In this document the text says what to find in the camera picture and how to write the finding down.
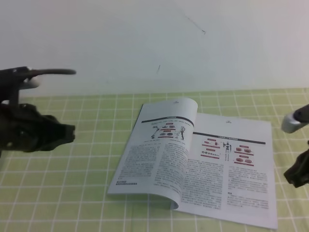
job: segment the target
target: book page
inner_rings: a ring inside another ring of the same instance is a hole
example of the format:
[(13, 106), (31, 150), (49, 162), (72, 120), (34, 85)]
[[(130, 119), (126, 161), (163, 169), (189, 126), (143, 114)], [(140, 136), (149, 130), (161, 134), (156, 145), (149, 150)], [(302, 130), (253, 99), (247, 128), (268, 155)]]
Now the book page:
[(151, 193), (180, 202), (197, 103), (144, 104), (108, 193)]
[(177, 210), (276, 229), (271, 124), (197, 114)]

